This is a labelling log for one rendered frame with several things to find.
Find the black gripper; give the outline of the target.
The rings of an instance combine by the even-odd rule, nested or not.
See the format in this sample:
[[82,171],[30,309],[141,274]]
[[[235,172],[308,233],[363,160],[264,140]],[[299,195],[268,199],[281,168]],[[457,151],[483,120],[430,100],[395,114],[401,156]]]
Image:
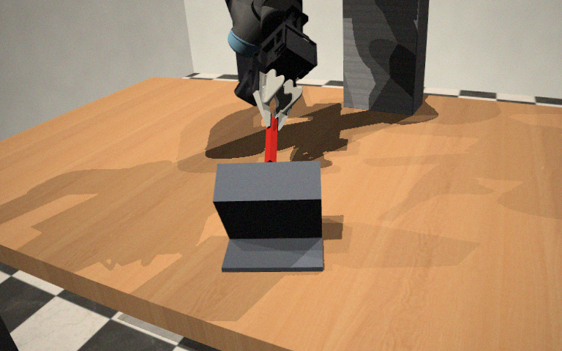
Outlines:
[[267,128],[271,127],[269,104],[275,99],[278,132],[303,92],[302,86],[296,86],[294,80],[302,79],[318,65],[317,44],[303,33],[308,21],[308,15],[293,5],[287,11],[266,16],[261,28],[266,41],[255,51],[247,68],[250,90]]

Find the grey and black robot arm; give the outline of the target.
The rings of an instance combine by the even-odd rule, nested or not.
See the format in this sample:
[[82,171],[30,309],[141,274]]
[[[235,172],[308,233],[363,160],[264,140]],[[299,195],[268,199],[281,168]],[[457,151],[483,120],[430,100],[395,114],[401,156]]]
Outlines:
[[[261,35],[262,22],[273,12],[287,11],[293,5],[303,12],[302,0],[225,0],[233,21],[228,35],[230,47],[240,56],[252,58],[261,48],[264,39]],[[234,94],[253,106],[257,106],[247,79],[247,71],[234,90]]]

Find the red rectangular bar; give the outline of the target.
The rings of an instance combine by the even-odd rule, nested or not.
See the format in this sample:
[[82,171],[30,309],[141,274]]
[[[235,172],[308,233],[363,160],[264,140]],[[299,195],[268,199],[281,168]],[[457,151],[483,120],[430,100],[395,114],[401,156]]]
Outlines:
[[271,127],[266,128],[265,162],[277,161],[277,123],[278,120],[271,117]]

